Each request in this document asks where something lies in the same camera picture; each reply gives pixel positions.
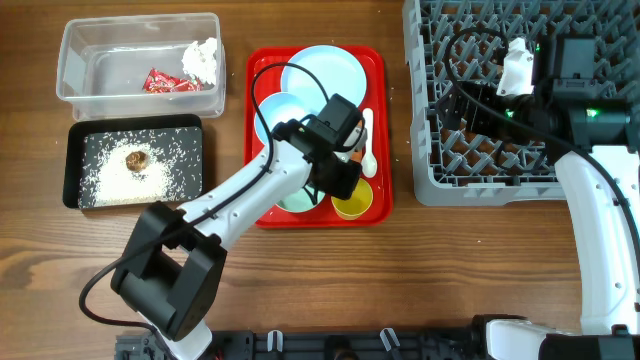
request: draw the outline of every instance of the candy wrapper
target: candy wrapper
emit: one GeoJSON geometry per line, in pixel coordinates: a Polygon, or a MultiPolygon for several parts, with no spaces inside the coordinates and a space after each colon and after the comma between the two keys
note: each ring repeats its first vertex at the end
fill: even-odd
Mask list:
{"type": "Polygon", "coordinates": [[[151,72],[149,72],[149,76],[147,76],[147,80],[144,82],[144,86],[142,88],[151,94],[200,91],[202,90],[202,83],[198,79],[178,79],[156,69],[151,69],[151,72]]]}

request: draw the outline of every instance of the plastic container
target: plastic container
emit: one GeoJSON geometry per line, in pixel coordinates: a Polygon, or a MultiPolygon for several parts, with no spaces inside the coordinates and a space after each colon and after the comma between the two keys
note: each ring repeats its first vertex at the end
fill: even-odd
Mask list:
{"type": "Polygon", "coordinates": [[[56,93],[73,104],[76,120],[224,110],[225,59],[220,22],[212,13],[122,16],[70,21],[58,59],[56,93]],[[218,41],[215,86],[182,93],[146,94],[151,68],[179,78],[182,55],[193,41],[218,41]]]}
{"type": "MultiPolygon", "coordinates": [[[[387,122],[387,98],[384,77],[384,61],[373,49],[366,46],[341,46],[350,52],[362,64],[367,76],[367,92],[359,109],[371,108],[374,116],[373,153],[378,160],[378,172],[366,179],[373,190],[373,203],[362,216],[346,221],[336,214],[331,197],[325,196],[315,208],[303,213],[291,213],[274,206],[262,216],[256,225],[261,228],[326,228],[373,226],[383,222],[393,210],[393,186],[391,182],[391,161],[389,157],[389,124],[387,122]]],[[[254,52],[247,62],[245,95],[245,139],[244,163],[249,163],[264,148],[256,135],[255,110],[251,102],[251,82],[255,74],[265,66],[288,61],[304,47],[262,48],[254,52]]],[[[281,91],[283,68],[274,68],[265,72],[256,84],[256,101],[262,103],[271,94],[281,91]]]]}
{"type": "MultiPolygon", "coordinates": [[[[601,97],[633,102],[640,114],[640,62],[637,12],[631,1],[405,0],[402,8],[405,59],[409,64],[413,118],[411,153],[414,192],[429,206],[491,206],[520,200],[562,200],[564,192],[550,164],[549,172],[525,174],[544,148],[541,143],[513,147],[504,153],[503,171],[494,164],[499,141],[443,129],[435,103],[451,82],[443,69],[444,50],[458,29],[503,31],[509,39],[524,37],[529,49],[539,35],[591,34],[597,37],[595,77],[601,97]]],[[[499,69],[484,55],[501,46],[486,35],[458,41],[454,72],[463,80],[497,87],[499,69]]]]}

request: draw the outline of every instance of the dish rack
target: dish rack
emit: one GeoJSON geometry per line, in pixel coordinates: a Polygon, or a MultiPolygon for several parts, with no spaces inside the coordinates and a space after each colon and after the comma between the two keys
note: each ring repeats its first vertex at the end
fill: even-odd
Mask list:
{"type": "MultiPolygon", "coordinates": [[[[443,66],[444,50],[460,29],[484,27],[501,30],[510,40],[525,37],[530,51],[538,35],[596,35],[599,95],[627,99],[633,104],[633,120],[639,121],[638,0],[405,0],[402,18],[411,73],[414,191],[424,205],[495,206],[565,198],[546,161],[540,167],[543,171],[523,172],[543,156],[543,143],[508,144],[500,154],[500,141],[443,128],[435,104],[451,86],[443,66]],[[510,170],[496,166],[496,155],[510,170]]],[[[497,87],[499,69],[486,60],[500,47],[499,38],[489,41],[486,34],[460,39],[452,55],[454,72],[462,80],[497,87]]]]}

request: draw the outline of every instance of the plastic spoon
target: plastic spoon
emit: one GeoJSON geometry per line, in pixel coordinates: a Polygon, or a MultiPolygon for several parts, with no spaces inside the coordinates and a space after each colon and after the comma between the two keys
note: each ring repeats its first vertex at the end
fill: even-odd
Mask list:
{"type": "Polygon", "coordinates": [[[368,178],[376,176],[378,161],[373,155],[373,110],[364,109],[364,127],[367,130],[367,142],[365,143],[364,157],[362,158],[362,173],[368,178]]]}

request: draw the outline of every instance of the plate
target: plate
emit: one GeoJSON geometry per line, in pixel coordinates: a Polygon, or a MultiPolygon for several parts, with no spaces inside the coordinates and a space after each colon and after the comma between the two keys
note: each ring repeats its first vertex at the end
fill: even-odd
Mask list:
{"type": "MultiPolygon", "coordinates": [[[[269,126],[269,132],[273,131],[278,123],[287,122],[291,119],[300,120],[303,117],[309,115],[309,109],[305,103],[299,97],[286,93],[279,92],[268,96],[262,101],[259,106],[264,120],[269,126]]],[[[256,130],[256,135],[263,145],[267,144],[267,134],[264,131],[264,126],[256,113],[254,117],[253,128],[256,130]]]]}
{"type": "MultiPolygon", "coordinates": [[[[328,45],[312,46],[295,54],[289,62],[313,73],[329,97],[340,94],[356,106],[364,100],[367,76],[360,62],[346,50],[328,45]]],[[[313,114],[317,115],[326,104],[316,82],[302,70],[285,67],[280,87],[301,98],[313,114]]]]}
{"type": "MultiPolygon", "coordinates": [[[[311,186],[306,185],[306,188],[310,193],[313,194],[314,189],[311,186]]],[[[318,204],[313,205],[313,203],[311,202],[311,198],[309,198],[309,194],[307,194],[304,189],[300,189],[297,192],[278,201],[276,205],[282,210],[288,211],[290,213],[303,213],[320,205],[323,199],[324,193],[322,191],[318,191],[318,204]]]]}

